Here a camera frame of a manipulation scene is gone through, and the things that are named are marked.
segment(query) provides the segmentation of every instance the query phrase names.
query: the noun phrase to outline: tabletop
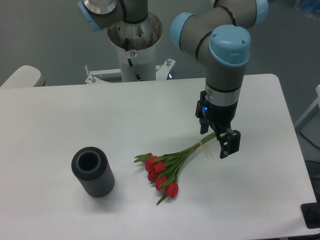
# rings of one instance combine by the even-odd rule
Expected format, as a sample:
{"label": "tabletop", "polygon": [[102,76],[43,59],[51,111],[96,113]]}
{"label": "tabletop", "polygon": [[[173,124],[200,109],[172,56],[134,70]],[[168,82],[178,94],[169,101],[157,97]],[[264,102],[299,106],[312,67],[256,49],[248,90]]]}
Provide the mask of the tabletop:
{"label": "tabletop", "polygon": [[[275,75],[244,77],[232,127],[239,152],[220,159],[216,140],[161,193],[134,156],[200,141],[195,117],[205,80],[0,90],[0,238],[6,240],[251,240],[319,233],[300,205],[316,201]],[[90,197],[71,171],[81,148],[102,149],[115,177]]]}

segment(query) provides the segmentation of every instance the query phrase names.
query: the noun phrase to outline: red tulip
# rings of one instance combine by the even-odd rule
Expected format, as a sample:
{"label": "red tulip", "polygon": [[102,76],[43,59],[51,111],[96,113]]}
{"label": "red tulip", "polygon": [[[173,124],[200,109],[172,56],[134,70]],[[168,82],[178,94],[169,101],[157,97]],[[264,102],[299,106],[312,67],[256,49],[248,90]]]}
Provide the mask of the red tulip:
{"label": "red tulip", "polygon": [[157,156],[152,156],[150,157],[146,162],[145,162],[145,169],[148,171],[148,172],[151,172],[152,171],[152,168],[153,168],[153,162],[154,160],[156,160],[158,157]]}
{"label": "red tulip", "polygon": [[162,176],[162,177],[157,177],[155,180],[155,188],[159,191],[163,188],[163,186],[161,186],[161,184],[163,184],[165,181],[167,181],[167,177],[166,176]]}
{"label": "red tulip", "polygon": [[169,186],[164,187],[164,194],[170,196],[172,199],[177,196],[179,190],[179,185],[172,182]]}
{"label": "red tulip", "polygon": [[163,161],[158,161],[156,164],[153,165],[152,171],[156,173],[161,173],[166,170],[165,163]]}
{"label": "red tulip", "polygon": [[148,179],[150,182],[154,181],[157,177],[158,177],[158,173],[154,172],[154,171],[150,171],[148,174]]}

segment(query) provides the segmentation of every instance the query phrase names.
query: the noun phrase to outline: green leaf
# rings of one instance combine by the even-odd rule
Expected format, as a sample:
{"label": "green leaf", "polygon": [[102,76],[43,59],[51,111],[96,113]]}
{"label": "green leaf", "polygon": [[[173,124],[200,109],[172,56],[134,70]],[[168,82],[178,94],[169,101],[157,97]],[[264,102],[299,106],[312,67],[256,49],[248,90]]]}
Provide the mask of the green leaf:
{"label": "green leaf", "polygon": [[160,185],[160,187],[169,186],[175,179],[176,175],[171,175],[164,183]]}
{"label": "green leaf", "polygon": [[147,161],[149,158],[151,158],[152,156],[149,154],[144,154],[144,155],[140,155],[140,157],[138,159],[136,159],[134,161],[134,163],[138,163],[138,162],[145,162]]}
{"label": "green leaf", "polygon": [[177,159],[178,157],[179,157],[178,154],[173,154],[173,155],[169,156],[169,157],[166,159],[166,162],[170,162],[170,161],[172,161],[172,160],[174,160],[174,159]]}
{"label": "green leaf", "polygon": [[151,154],[147,154],[147,153],[146,153],[146,154],[141,154],[141,155],[135,156],[134,158],[135,158],[135,159],[139,159],[139,158],[142,158],[142,157],[144,157],[144,156],[146,156],[146,155],[148,155],[148,156],[150,156],[150,157],[152,156]]}
{"label": "green leaf", "polygon": [[154,164],[161,162],[161,161],[165,161],[167,159],[166,156],[159,156],[156,160],[153,161]]}
{"label": "green leaf", "polygon": [[159,178],[163,177],[163,176],[168,176],[171,175],[171,173],[173,173],[176,168],[179,166],[181,162],[180,161],[176,161],[173,165],[171,165],[167,170],[163,171],[162,173],[159,174]]}
{"label": "green leaf", "polygon": [[176,162],[175,162],[175,161],[166,162],[166,163],[164,164],[164,166],[165,166],[165,167],[168,167],[168,166],[171,166],[171,165],[173,165],[173,164],[176,164]]}
{"label": "green leaf", "polygon": [[166,195],[162,195],[162,197],[160,198],[160,200],[156,203],[156,205],[158,206],[160,203],[162,203],[165,199],[167,198]]}

